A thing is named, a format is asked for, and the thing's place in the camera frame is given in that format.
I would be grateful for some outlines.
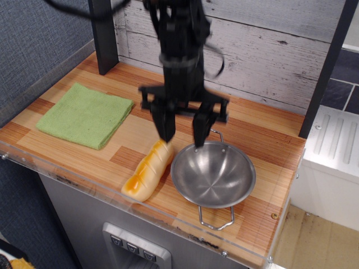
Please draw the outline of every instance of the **yellow object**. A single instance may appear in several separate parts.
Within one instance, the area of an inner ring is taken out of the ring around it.
[[[172,143],[160,139],[138,164],[134,175],[123,185],[121,192],[137,201],[146,201],[155,191],[167,165],[172,160]]]
[[[35,269],[31,263],[26,262],[24,258],[21,259],[13,259],[10,261],[11,267],[13,269]]]

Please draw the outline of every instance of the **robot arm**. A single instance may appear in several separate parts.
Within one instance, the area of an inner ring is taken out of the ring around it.
[[[141,87],[142,108],[150,109],[160,137],[168,142],[174,136],[175,114],[194,117],[196,147],[201,147],[211,126],[226,122],[228,100],[208,92],[204,87],[203,47],[210,34],[201,0],[143,0],[161,46],[164,85]],[[152,102],[148,94],[153,94]],[[199,109],[189,102],[200,102]],[[220,112],[213,112],[216,103]]]

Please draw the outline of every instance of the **table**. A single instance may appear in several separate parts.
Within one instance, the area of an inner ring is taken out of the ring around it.
[[[37,121],[75,83],[132,99],[130,115],[105,148],[94,150],[38,131]],[[163,76],[117,64],[105,76],[98,73],[95,53],[0,129],[0,154],[40,174],[117,206],[146,221],[171,229],[188,240],[253,268],[267,265],[278,237],[289,189],[301,160],[305,140],[298,134],[303,116],[254,103],[230,99],[227,124],[215,123],[226,143],[246,153],[257,181],[251,195],[234,207],[236,221],[222,231],[199,223],[198,207],[175,189],[167,167],[154,194],[144,203],[121,195],[120,190],[137,164],[159,139],[148,110],[141,109],[139,86],[163,83]],[[175,153],[194,142],[192,119],[176,117]],[[209,140],[219,140],[211,134]],[[221,226],[230,219],[228,208],[202,209],[204,220]]]

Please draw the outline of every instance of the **control panel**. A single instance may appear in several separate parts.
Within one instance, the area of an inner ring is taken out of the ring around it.
[[[102,232],[114,268],[123,268],[127,262],[123,252],[118,249],[121,248],[154,263],[159,269],[172,269],[168,250],[108,222],[104,223]]]

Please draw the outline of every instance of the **white wooden wall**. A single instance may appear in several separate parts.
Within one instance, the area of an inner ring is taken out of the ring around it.
[[[305,114],[345,0],[202,1],[211,21],[208,43],[225,55],[222,75],[206,78],[206,86]],[[162,73],[142,1],[132,0],[114,24],[120,61]],[[214,73],[220,65],[205,50],[205,68]]]

